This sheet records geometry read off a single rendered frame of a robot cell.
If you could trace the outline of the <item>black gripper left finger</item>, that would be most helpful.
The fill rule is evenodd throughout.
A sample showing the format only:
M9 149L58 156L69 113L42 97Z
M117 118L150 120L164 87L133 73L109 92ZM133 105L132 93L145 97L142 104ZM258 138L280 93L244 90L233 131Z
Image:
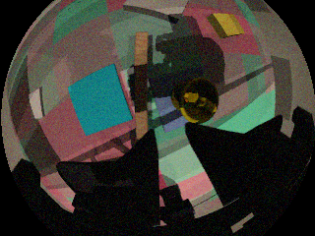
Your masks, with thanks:
M75 194L130 198L151 225L160 225L155 129L149 129L117 161L60 161L56 170Z

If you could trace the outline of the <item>yellow rectangular block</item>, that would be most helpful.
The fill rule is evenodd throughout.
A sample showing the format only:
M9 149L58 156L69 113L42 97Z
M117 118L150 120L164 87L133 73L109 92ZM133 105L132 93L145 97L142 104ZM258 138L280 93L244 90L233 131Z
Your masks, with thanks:
M235 16L227 13L212 13L206 19L216 29L217 35L220 39L224 39L226 36L234 36L244 34L243 28L240 26L240 22L235 19Z

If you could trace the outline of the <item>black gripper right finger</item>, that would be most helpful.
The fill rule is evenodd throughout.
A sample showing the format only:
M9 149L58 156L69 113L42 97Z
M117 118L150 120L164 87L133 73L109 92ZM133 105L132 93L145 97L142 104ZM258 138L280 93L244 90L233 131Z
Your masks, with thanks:
M205 168L222 205L227 206L239 198L236 192L247 178L260 146L282 128L282 114L245 134L185 122L190 147L204 165L202 168Z

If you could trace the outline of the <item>brown wooden beam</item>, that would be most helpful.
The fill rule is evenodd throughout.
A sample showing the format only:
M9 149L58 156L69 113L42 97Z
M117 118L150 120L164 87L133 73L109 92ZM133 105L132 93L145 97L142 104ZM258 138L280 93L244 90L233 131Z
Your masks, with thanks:
M135 130L137 130L137 142L149 131L149 119L147 119L147 50L149 50L149 33L139 31L135 34L134 51L134 97L135 97Z

